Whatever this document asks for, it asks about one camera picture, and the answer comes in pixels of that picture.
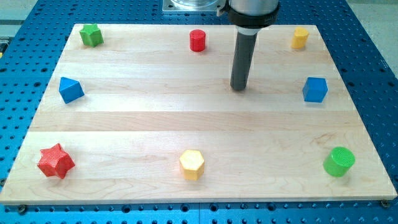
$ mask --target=red cylinder block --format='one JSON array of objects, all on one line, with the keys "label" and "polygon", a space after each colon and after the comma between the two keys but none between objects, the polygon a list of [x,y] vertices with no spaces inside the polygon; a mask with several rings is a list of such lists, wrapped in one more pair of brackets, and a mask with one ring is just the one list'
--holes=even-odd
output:
[{"label": "red cylinder block", "polygon": [[196,29],[189,33],[189,47],[194,52],[201,52],[206,47],[206,33],[203,30]]}]

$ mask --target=wood grain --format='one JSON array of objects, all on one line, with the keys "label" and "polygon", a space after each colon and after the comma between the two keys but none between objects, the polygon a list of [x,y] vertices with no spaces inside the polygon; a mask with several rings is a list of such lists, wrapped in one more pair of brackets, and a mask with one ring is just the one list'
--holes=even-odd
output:
[{"label": "wood grain", "polygon": [[[303,50],[295,26],[260,31],[248,87],[229,86],[233,26],[100,24],[105,43],[81,43],[75,25],[0,194],[4,204],[392,199],[397,193],[315,26]],[[189,50],[193,29],[204,52]],[[65,105],[60,77],[85,96]],[[322,104],[305,103],[307,77],[327,79]],[[37,168],[61,143],[75,161],[65,179]],[[322,167],[336,146],[355,165]],[[198,149],[205,173],[184,180],[178,158]]]}]

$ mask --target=green cylinder block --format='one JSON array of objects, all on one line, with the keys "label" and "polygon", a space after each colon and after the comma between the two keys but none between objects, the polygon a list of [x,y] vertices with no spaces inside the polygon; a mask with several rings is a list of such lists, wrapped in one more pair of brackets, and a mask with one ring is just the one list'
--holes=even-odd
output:
[{"label": "green cylinder block", "polygon": [[323,162],[323,168],[333,177],[342,177],[354,163],[355,156],[350,150],[336,147]]}]

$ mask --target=yellow hexagonal prism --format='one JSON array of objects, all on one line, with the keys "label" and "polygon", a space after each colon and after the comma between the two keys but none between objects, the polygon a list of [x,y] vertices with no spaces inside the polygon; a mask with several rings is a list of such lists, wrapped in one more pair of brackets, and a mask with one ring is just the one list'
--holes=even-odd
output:
[{"label": "yellow hexagonal prism", "polygon": [[180,157],[180,170],[186,180],[198,180],[205,172],[205,159],[200,151],[186,150]]}]

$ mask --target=blue triangular prism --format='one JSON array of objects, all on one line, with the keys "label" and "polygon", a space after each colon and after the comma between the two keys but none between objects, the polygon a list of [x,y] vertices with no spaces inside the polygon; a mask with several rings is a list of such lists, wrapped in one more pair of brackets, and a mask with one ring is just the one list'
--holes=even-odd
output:
[{"label": "blue triangular prism", "polygon": [[59,91],[63,91],[64,89],[71,87],[75,84],[79,83],[76,80],[70,79],[70,78],[65,78],[65,77],[61,77],[61,82],[60,82],[60,88]]}]

